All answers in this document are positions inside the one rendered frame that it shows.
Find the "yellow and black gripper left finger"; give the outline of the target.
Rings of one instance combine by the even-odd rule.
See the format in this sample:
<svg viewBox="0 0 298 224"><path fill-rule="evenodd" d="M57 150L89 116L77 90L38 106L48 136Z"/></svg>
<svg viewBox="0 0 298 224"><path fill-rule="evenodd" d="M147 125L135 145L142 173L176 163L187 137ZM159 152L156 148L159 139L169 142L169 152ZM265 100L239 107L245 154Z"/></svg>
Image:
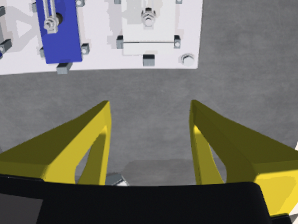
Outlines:
<svg viewBox="0 0 298 224"><path fill-rule="evenodd" d="M75 183L75 169L91 146L77 184L105 185L110 146L108 100L79 117L0 154L0 174Z"/></svg>

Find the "grey toggle clamp with red handle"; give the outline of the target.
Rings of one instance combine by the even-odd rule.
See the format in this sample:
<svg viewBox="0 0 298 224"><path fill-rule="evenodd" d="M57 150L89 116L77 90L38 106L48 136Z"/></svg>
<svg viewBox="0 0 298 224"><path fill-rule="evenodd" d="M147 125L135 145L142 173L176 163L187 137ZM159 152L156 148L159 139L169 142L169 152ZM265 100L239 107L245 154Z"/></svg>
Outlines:
<svg viewBox="0 0 298 224"><path fill-rule="evenodd" d="M48 3L47 0L43 0L44 5L44 12L45 12L45 21L44 21L44 28L47 29L47 33L57 33L58 32L58 25L60 25L63 21L63 16L55 11L55 3L54 0L50 0L51 4L51 12L52 15L49 17L48 11Z"/></svg>

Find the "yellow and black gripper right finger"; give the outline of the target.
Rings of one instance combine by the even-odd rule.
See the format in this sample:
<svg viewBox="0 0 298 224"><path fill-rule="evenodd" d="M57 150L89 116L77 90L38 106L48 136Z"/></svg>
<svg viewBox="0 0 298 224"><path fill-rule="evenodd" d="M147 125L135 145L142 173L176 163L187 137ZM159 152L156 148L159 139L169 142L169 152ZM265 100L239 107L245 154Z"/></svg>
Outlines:
<svg viewBox="0 0 298 224"><path fill-rule="evenodd" d="M211 146L226 167L226 183L257 183L270 217L289 215L298 203L297 150L227 119L197 100L191 100L189 128L196 185L224 183Z"/></svg>

